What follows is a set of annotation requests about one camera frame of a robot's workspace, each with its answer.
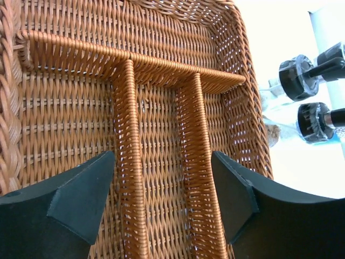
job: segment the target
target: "black lid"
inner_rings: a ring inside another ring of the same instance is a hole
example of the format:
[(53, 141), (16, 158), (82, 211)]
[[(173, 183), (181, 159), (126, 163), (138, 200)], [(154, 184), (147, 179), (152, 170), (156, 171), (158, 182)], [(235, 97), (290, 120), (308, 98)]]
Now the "black lid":
[(330, 118), (334, 127), (345, 127), (345, 108), (331, 111)]
[(280, 64), (281, 86), (293, 101), (302, 101), (318, 93), (319, 80), (306, 74), (313, 67), (312, 62), (304, 55), (298, 55)]
[(324, 103), (302, 104), (298, 109), (298, 128), (308, 144), (325, 142), (334, 135), (334, 130), (327, 126), (324, 114), (329, 108)]
[[(325, 62), (330, 61), (334, 58), (345, 59), (344, 44), (342, 42), (335, 44), (328, 50), (323, 51), (321, 54), (319, 54), (317, 58), (318, 65), (324, 64)], [(340, 78), (345, 78), (345, 69), (324, 73), (322, 77), (327, 82), (335, 81)]]

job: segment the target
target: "white surface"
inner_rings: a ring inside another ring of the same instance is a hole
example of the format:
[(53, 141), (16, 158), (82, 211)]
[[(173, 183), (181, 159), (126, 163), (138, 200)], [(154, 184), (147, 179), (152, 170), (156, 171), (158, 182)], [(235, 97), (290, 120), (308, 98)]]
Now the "white surface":
[[(277, 76), (283, 60), (301, 53), (310, 59), (318, 55), (308, 11), (317, 10), (325, 2), (236, 1), (247, 28), (259, 85), (267, 86), (268, 80)], [(308, 101), (323, 101), (330, 105), (327, 87), (321, 86), (317, 97)], [(277, 182), (316, 195), (345, 197), (342, 187), (345, 166), (340, 145), (315, 147), (302, 142), (299, 145), (277, 145), (271, 149), (271, 159)]]

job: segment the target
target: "condiment bottle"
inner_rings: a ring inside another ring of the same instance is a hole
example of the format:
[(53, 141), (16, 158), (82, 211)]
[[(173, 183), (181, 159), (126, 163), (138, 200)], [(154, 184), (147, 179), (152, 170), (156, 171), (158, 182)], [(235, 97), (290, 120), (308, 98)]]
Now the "condiment bottle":
[(269, 81), (269, 89), (260, 90), (261, 98), (264, 99), (263, 110), (274, 110), (281, 105), (313, 97), (318, 93), (319, 84), (324, 81), (324, 75), (328, 80), (337, 80), (336, 75), (345, 71), (343, 69), (345, 60), (341, 57), (327, 60), (320, 58), (320, 63), (314, 66), (304, 55), (298, 55), (281, 63), (278, 78)]
[(308, 144), (328, 141), (337, 128), (345, 127), (345, 109), (331, 111), (324, 103), (281, 106), (266, 117), (265, 124), (278, 125), (289, 133), (284, 138), (298, 137)]

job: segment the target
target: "brown wicker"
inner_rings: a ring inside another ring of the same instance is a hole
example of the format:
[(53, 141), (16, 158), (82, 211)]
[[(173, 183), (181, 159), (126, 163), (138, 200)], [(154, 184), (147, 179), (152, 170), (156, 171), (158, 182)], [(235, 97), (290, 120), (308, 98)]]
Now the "brown wicker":
[(232, 1), (0, 0), (1, 194), (105, 150), (90, 258), (227, 258), (212, 150), (272, 177)]

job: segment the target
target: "wicker basket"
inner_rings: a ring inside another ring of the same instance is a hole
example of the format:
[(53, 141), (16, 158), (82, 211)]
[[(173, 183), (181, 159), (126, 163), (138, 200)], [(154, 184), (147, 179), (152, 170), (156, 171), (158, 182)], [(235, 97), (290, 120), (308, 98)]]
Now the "wicker basket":
[(117, 157), (91, 258), (230, 256), (212, 150), (272, 177), (231, 1), (0, 1), (1, 194)]

